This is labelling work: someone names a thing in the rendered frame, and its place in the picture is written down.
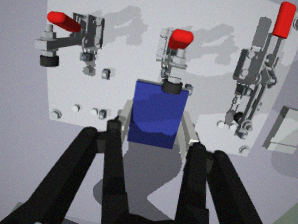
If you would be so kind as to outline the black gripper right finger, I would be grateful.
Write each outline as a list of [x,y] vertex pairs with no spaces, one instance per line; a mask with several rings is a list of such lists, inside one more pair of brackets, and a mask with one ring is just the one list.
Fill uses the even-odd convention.
[[209,224],[207,180],[219,224],[263,224],[228,155],[221,150],[207,151],[196,133],[184,110],[177,135],[185,166],[174,220]]

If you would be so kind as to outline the toggle clamp with red handle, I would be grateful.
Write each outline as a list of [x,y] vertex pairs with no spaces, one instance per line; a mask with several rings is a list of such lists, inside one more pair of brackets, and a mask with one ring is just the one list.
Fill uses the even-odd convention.
[[[238,124],[238,132],[246,133],[247,131],[253,130],[252,120],[266,89],[272,88],[278,83],[275,71],[280,58],[277,56],[280,51],[283,39],[287,39],[288,37],[295,12],[296,6],[294,4],[287,1],[281,3],[273,32],[268,34],[263,51],[256,52],[249,49],[242,49],[234,76],[254,84],[255,88],[244,111],[244,114],[243,112],[237,112],[233,117],[234,121]],[[267,55],[273,36],[277,36],[278,40],[273,54]],[[262,87],[260,89],[261,85]],[[259,89],[260,92],[258,94]],[[258,97],[255,101],[257,94]],[[251,110],[253,103],[254,106]],[[250,115],[247,117],[249,112]]]
[[169,28],[169,31],[168,29],[161,29],[156,59],[162,60],[162,63],[167,59],[169,71],[166,72],[168,78],[164,79],[162,86],[164,92],[174,95],[181,93],[183,83],[180,81],[181,78],[184,79],[188,66],[185,64],[186,53],[188,45],[193,39],[194,36],[189,31],[181,29],[172,31],[171,28]]

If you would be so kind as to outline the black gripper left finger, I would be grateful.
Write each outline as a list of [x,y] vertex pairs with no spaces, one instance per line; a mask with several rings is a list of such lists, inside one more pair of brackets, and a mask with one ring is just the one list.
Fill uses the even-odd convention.
[[0,224],[62,224],[97,153],[104,153],[101,224],[130,224],[122,145],[132,105],[128,99],[120,116],[107,121],[106,131],[83,128],[30,198]]

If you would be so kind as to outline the blue rectangular plate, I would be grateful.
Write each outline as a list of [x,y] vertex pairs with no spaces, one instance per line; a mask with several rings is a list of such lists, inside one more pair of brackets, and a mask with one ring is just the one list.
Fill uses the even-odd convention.
[[137,79],[127,141],[172,149],[189,91],[162,91],[163,83]]

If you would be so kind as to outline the white fixture plate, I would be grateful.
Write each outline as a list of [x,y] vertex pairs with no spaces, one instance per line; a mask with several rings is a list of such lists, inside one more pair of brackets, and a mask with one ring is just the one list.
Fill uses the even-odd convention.
[[[106,131],[107,121],[120,115],[126,101],[133,100],[137,79],[161,83],[165,60],[156,59],[161,29],[190,31],[194,40],[186,53],[186,74],[181,78],[193,86],[188,111],[201,144],[206,150],[240,155],[239,149],[253,147],[283,86],[298,49],[298,30],[293,22],[283,39],[275,74],[278,84],[266,89],[262,106],[252,120],[253,130],[245,140],[236,134],[233,116],[243,112],[250,97],[236,91],[237,84],[254,90],[255,85],[234,76],[242,49],[263,51],[273,32],[280,4],[270,0],[47,0],[50,11],[72,12],[104,18],[102,47],[83,45],[57,51],[59,66],[47,67],[49,117],[53,109],[60,119],[50,120]],[[93,61],[80,61],[80,52],[93,53]],[[84,74],[82,69],[90,67]],[[102,70],[110,77],[102,79]],[[233,98],[241,99],[236,105]],[[72,107],[80,109],[75,112]],[[98,113],[91,114],[96,108]],[[99,119],[106,110],[104,120]],[[223,121],[224,127],[217,126]],[[230,130],[230,123],[236,125]]]

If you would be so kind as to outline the red-handled toggle clamp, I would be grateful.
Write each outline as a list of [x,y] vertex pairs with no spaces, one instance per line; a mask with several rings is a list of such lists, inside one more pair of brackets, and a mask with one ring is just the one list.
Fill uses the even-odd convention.
[[[82,19],[81,19],[82,18]],[[83,45],[84,48],[102,47],[104,18],[72,12],[71,18],[62,12],[51,11],[47,15],[49,22],[71,32],[68,37],[56,38],[52,24],[45,24],[42,37],[35,40],[35,49],[42,50],[40,65],[59,66],[58,48]],[[85,22],[86,21],[86,22]]]

